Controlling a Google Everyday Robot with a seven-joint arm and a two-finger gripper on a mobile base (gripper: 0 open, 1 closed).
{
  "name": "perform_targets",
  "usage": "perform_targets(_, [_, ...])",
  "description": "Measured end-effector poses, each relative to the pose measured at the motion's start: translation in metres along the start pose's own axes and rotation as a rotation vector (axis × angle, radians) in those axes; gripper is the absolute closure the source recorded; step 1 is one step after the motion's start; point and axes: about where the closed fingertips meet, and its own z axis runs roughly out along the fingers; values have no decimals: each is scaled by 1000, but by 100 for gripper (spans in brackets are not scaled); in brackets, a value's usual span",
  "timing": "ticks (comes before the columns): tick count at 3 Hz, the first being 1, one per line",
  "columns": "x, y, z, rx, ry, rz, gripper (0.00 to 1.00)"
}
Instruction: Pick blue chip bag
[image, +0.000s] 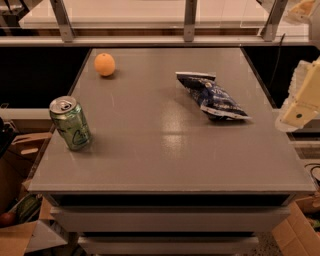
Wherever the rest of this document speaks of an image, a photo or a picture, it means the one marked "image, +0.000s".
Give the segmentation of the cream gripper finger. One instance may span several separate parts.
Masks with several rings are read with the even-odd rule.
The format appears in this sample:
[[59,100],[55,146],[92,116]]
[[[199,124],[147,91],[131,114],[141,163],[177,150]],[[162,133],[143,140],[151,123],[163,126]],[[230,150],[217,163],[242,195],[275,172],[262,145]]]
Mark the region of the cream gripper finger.
[[275,122],[282,132],[302,129],[320,114],[320,57],[312,63],[298,63],[288,93]]

